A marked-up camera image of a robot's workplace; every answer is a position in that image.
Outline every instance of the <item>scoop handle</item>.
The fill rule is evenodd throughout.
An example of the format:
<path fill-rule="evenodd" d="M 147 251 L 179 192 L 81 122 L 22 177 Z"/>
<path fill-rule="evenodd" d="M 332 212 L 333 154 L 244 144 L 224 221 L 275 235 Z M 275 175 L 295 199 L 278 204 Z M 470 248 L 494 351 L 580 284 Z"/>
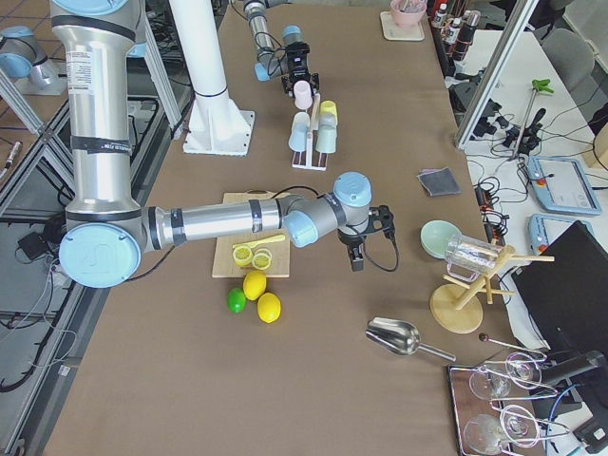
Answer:
<path fill-rule="evenodd" d="M 453 355 L 452 353 L 448 353 L 447 351 L 443 351 L 443 350 L 439 350 L 436 347 L 431 347 L 430 345 L 427 344 L 420 344 L 420 346 L 418 347 L 418 350 L 422 350 L 423 352 L 427 352 L 427 353 L 431 353 L 437 356 L 440 356 L 444 359 L 446 359 L 447 361 L 451 361 L 452 363 L 456 361 L 456 356 Z"/>

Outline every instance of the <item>yellow lemon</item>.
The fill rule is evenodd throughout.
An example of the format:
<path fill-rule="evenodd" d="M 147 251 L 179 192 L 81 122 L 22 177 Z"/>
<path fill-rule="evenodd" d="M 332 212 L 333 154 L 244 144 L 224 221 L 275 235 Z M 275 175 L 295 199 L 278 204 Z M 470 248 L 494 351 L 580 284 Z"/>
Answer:
<path fill-rule="evenodd" d="M 255 301 L 266 291 L 266 275 L 261 271 L 252 271 L 245 276 L 243 292 L 247 299 Z"/>
<path fill-rule="evenodd" d="M 275 294 L 263 294 L 257 302 L 257 315 L 260 320 L 272 323 L 281 315 L 281 301 Z"/>

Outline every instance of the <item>brown table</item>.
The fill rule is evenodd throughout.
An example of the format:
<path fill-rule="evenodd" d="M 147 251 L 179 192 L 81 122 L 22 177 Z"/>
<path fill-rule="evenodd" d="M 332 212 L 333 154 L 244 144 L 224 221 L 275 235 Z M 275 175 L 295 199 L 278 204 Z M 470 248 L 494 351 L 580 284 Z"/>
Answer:
<path fill-rule="evenodd" d="M 291 23 L 311 45 L 324 99 L 337 102 L 338 153 L 326 172 L 293 170 L 286 143 L 295 108 L 279 81 L 254 79 L 247 24 L 228 11 L 220 42 L 231 97 L 256 111 L 247 158 L 187 156 L 174 143 L 149 203 L 164 208 L 221 201 L 224 192 L 308 184 L 332 188 L 366 174 L 373 203 L 395 215 L 401 267 L 350 271 L 336 236 L 292 249 L 291 277 L 271 279 L 283 302 L 272 325 L 255 304 L 228 311 L 238 279 L 212 279 L 215 242 L 176 250 L 151 277 L 112 290 L 47 445 L 47 455 L 370 455 L 456 451 L 445 363 L 395 356 L 366 339 L 374 316 L 401 318 L 423 339 L 475 364 L 495 351 L 477 334 L 452 334 L 428 299 L 445 263 L 420 246 L 421 226 L 447 219 L 483 238 L 464 156 L 429 30 L 422 43 L 382 38 L 380 9 L 284 6 L 268 13 L 280 36 Z M 449 166 L 463 188 L 430 199 L 415 178 Z M 388 266 L 390 243 L 369 252 Z M 142 269 L 160 253 L 148 255 Z M 504 305 L 485 307 L 480 331 L 511 338 Z"/>

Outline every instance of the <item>blue joint cap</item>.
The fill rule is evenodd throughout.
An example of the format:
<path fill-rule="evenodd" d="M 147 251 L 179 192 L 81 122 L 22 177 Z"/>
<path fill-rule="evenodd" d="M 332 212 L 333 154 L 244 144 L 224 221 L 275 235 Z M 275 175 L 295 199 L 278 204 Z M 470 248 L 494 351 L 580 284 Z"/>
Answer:
<path fill-rule="evenodd" d="M 24 38 L 26 36 L 34 36 L 34 32 L 26 26 L 7 27 L 0 33 L 6 38 Z"/>
<path fill-rule="evenodd" d="M 338 200 L 351 207 L 364 207 L 371 202 L 371 184 L 361 173 L 344 173 L 333 184 L 333 193 Z"/>
<path fill-rule="evenodd" d="M 108 288 L 137 270 L 142 251 L 123 228 L 109 223 L 86 223 L 69 230 L 59 247 L 59 261 L 67 275 L 92 288 Z"/>
<path fill-rule="evenodd" d="M 302 30 L 298 26 L 287 26 L 283 29 L 283 38 L 292 33 L 302 33 Z"/>
<path fill-rule="evenodd" d="M 128 52 L 128 54 L 126 54 L 126 56 L 130 57 L 130 58 L 134 58 L 134 59 L 141 59 L 141 58 L 145 57 L 146 50 L 147 50 L 146 43 L 138 43 L 137 45 L 132 47 L 131 50 L 129 50 L 129 52 Z"/>
<path fill-rule="evenodd" d="M 257 80 L 265 83 L 266 81 L 270 81 L 270 76 L 268 75 L 268 69 L 261 63 L 257 63 L 254 65 L 254 70 L 256 71 Z"/>
<path fill-rule="evenodd" d="M 116 12 L 128 0 L 51 0 L 55 5 L 80 16 L 101 16 Z"/>
<path fill-rule="evenodd" d="M 6 53 L 0 54 L 0 67 L 10 78 L 27 78 L 31 71 L 31 62 L 21 55 Z"/>
<path fill-rule="evenodd" d="M 295 247 L 306 247 L 319 239 L 319 232 L 314 222 L 303 212 L 289 213 L 283 219 L 283 226 L 287 229 Z"/>

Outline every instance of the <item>blue cable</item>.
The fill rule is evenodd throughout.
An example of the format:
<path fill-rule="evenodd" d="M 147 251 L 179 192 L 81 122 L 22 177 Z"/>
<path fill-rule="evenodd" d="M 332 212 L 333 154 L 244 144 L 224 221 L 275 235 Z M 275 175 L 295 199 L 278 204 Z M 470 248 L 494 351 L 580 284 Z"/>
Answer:
<path fill-rule="evenodd" d="M 561 402 L 561 399 L 563 398 L 563 396 L 565 396 L 570 390 L 572 390 L 574 387 L 577 387 L 578 384 L 573 384 L 570 385 L 568 388 L 566 388 L 564 391 L 562 391 L 558 397 L 555 398 L 555 401 L 553 402 L 553 406 L 551 406 L 551 410 L 549 411 L 549 417 L 547 419 L 547 421 L 552 422 L 555 419 L 555 410 L 558 409 L 558 405 Z M 549 454 L 549 442 L 550 439 L 547 439 L 547 437 L 549 436 L 549 425 L 547 425 L 547 429 L 544 432 L 544 438 L 546 439 L 544 441 L 544 455 L 547 456 L 547 454 Z"/>

